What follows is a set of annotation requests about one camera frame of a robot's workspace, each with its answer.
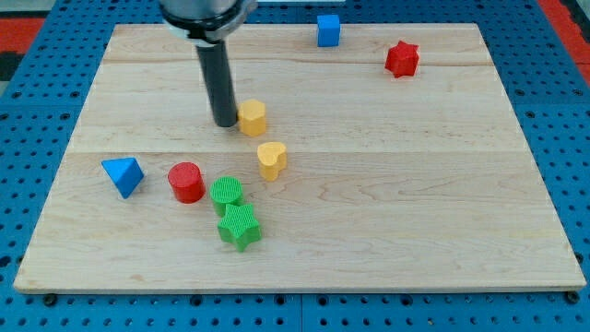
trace red cylinder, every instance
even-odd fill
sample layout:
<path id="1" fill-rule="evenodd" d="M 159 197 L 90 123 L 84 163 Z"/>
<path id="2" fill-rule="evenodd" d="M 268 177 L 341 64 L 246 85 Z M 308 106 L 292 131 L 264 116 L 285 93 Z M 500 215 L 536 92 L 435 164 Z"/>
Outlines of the red cylinder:
<path id="1" fill-rule="evenodd" d="M 181 162 L 168 172 L 168 182 L 174 196 L 182 203 L 194 203 L 205 194 L 201 170 L 192 162 Z"/>

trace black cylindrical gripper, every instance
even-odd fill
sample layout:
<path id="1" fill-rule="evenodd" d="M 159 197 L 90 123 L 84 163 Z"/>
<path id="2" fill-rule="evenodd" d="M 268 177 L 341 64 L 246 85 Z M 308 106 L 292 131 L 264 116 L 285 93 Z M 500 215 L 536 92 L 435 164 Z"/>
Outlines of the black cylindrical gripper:
<path id="1" fill-rule="evenodd" d="M 233 95 L 230 63 L 225 42 L 211 47 L 196 46 L 213 119 L 218 126 L 231 127 L 238 122 L 238 109 Z"/>

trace blue block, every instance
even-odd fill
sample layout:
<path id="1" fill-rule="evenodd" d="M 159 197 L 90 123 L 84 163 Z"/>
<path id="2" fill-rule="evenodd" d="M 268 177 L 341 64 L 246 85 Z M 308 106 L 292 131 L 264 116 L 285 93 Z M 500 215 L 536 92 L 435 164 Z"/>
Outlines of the blue block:
<path id="1" fill-rule="evenodd" d="M 101 164 L 125 199 L 133 193 L 144 178 L 144 173 L 141 172 L 135 158 L 104 160 Z"/>
<path id="2" fill-rule="evenodd" d="M 340 43 L 340 18 L 338 15 L 317 17 L 317 46 L 332 47 Z"/>

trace red block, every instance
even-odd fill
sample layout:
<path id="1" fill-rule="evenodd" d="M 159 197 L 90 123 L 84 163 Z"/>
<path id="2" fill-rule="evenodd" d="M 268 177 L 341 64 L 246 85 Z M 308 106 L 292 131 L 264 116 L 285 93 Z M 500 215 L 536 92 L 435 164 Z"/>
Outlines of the red block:
<path id="1" fill-rule="evenodd" d="M 192 162 L 181 162 L 168 172 L 168 182 L 174 196 L 181 203 L 194 203 L 205 194 L 201 170 Z"/>
<path id="2" fill-rule="evenodd" d="M 390 48 L 385 61 L 385 69 L 394 73 L 394 77 L 414 76 L 418 67 L 418 46 L 399 41 Z"/>

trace blue pegboard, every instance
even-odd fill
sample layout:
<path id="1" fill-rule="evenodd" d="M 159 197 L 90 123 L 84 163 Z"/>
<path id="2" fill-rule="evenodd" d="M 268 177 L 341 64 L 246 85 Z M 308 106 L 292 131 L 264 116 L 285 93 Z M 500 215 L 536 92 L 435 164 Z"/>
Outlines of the blue pegboard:
<path id="1" fill-rule="evenodd" d="M 264 6 L 249 23 L 476 22 L 586 276 L 590 91 L 534 1 Z M 0 331 L 590 329 L 588 289 L 526 294 L 26 296 L 12 282 L 115 23 L 156 0 L 58 0 L 0 99 Z"/>

